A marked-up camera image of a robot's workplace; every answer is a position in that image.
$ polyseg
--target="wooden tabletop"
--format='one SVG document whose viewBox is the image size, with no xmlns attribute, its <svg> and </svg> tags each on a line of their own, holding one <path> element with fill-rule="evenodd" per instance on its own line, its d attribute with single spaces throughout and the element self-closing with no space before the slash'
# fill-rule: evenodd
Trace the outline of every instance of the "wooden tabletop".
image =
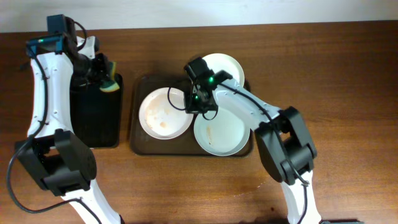
<svg viewBox="0 0 398 224">
<path fill-rule="evenodd" d="M 302 112 L 318 150 L 313 189 L 323 219 L 398 220 L 398 21 L 178 29 L 90 30 L 124 78 L 120 145 L 97 149 L 99 187 L 126 223 L 250 223 L 285 218 L 280 184 L 257 147 L 247 157 L 142 157 L 129 148 L 133 84 L 145 74 L 183 75 L 196 55 L 236 58 L 252 92 Z M 25 41 L 0 34 L 0 223 L 82 223 L 71 206 L 32 215 L 9 198 L 5 172 L 26 138 L 33 78 Z M 61 201 L 17 162 L 12 185 L 29 208 Z"/>
</svg>

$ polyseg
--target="white background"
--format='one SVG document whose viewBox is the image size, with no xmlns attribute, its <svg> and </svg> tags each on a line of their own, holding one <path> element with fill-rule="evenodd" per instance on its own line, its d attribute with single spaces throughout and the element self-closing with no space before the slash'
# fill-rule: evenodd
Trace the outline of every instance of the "white background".
<svg viewBox="0 0 398 224">
<path fill-rule="evenodd" d="M 0 32 L 47 30 L 65 14 L 87 29 L 398 19 L 398 0 L 0 0 Z"/>
</svg>

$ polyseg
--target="wood grain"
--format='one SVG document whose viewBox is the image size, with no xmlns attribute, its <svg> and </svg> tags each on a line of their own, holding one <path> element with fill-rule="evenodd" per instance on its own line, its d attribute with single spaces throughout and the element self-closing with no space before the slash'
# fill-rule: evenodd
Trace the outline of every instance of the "wood grain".
<svg viewBox="0 0 398 224">
<path fill-rule="evenodd" d="M 43 33 L 0 34 L 0 222 L 82 223 L 71 206 L 31 215 L 9 198 L 4 174 L 25 138 L 33 78 L 19 72 L 24 42 Z M 98 183 L 127 223 L 239 223 L 284 218 L 280 185 L 255 149 L 243 159 L 140 157 L 129 149 L 134 82 L 149 73 L 181 74 L 195 55 L 222 52 L 242 65 L 252 92 L 298 108 L 318 149 L 313 188 L 324 219 L 398 220 L 398 21 L 91 30 L 118 63 L 125 92 L 120 145 L 94 151 Z M 21 202 L 59 202 L 16 163 Z"/>
</svg>

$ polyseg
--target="white plate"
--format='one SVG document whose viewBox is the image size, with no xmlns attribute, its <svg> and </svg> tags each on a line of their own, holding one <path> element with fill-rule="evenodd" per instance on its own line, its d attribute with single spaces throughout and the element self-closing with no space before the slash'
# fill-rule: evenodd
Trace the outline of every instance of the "white plate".
<svg viewBox="0 0 398 224">
<path fill-rule="evenodd" d="M 235 58 L 232 58 L 226 54 L 209 54 L 203 57 L 207 63 L 207 67 L 217 73 L 224 70 L 232 75 L 232 77 L 238 81 L 240 86 L 244 85 L 244 73 L 243 68 Z"/>
<path fill-rule="evenodd" d="M 167 100 L 169 88 L 160 88 L 150 93 L 139 108 L 139 122 L 146 133 L 157 139 L 172 139 L 184 133 L 191 125 L 193 114 L 174 109 Z M 170 101 L 184 108 L 183 91 L 170 90 Z"/>
<path fill-rule="evenodd" d="M 215 112 L 205 114 L 207 119 Z M 195 139 L 206 151 L 216 156 L 230 156 L 239 152 L 249 140 L 250 128 L 230 111 L 218 107 L 218 114 L 211 121 L 199 114 L 193 126 Z"/>
</svg>

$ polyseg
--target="white wall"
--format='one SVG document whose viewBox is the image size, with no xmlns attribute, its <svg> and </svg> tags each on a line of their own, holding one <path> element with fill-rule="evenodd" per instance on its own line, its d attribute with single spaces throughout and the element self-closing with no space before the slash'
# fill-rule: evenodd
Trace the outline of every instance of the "white wall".
<svg viewBox="0 0 398 224">
<path fill-rule="evenodd" d="M 65 14 L 87 29 L 398 19 L 398 0 L 0 0 L 0 32 L 47 30 Z"/>
</svg>

